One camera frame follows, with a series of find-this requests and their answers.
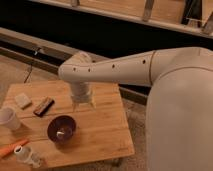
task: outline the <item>cup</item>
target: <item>cup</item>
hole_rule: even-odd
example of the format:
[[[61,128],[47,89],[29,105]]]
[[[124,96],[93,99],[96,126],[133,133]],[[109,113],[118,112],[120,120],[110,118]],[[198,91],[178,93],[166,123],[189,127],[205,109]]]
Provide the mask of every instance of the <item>cup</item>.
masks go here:
[[[12,131],[20,128],[21,122],[13,109],[9,107],[0,109],[0,126],[5,126]]]

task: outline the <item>dark background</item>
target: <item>dark background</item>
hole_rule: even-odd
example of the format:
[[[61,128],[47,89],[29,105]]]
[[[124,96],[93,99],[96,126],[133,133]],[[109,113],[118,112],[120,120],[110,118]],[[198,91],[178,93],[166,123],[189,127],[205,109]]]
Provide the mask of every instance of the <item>dark background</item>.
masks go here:
[[[213,39],[27,0],[0,0],[0,26],[111,58],[183,46],[213,50]]]

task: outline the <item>concrete floor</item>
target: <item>concrete floor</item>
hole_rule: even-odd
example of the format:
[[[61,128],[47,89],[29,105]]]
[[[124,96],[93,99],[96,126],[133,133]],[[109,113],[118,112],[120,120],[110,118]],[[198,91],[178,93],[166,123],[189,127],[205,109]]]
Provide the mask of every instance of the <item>concrete floor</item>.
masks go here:
[[[0,55],[0,106],[12,83],[23,83],[29,65]],[[33,68],[27,82],[58,79],[57,75]],[[135,147],[135,155],[124,158],[122,165],[112,167],[108,161],[48,169],[50,171],[146,171],[145,106],[123,99]]]

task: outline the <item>cable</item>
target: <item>cable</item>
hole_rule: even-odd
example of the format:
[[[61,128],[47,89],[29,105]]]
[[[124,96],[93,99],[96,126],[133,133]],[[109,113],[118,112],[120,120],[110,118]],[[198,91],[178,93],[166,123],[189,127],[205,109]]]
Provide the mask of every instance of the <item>cable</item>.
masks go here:
[[[30,63],[30,67],[28,68],[28,74],[27,74],[26,78],[24,79],[24,83],[26,83],[26,82],[28,81],[28,79],[29,79],[29,77],[30,77],[30,75],[31,75],[31,73],[32,73],[32,71],[33,71],[33,64],[34,64],[34,62],[35,62],[35,57],[36,57],[36,55],[38,54],[38,52],[39,52],[40,50],[41,50],[41,48],[38,48],[38,49],[35,51],[34,55],[33,55],[32,61],[31,61],[31,63]]]

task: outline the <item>white bottle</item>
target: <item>white bottle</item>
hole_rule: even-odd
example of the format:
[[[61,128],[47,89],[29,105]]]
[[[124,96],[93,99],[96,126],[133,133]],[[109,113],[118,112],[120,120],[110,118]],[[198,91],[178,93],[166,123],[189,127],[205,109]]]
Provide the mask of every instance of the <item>white bottle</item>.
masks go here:
[[[21,163],[32,165],[33,168],[41,166],[41,158],[30,147],[17,146],[14,153]]]

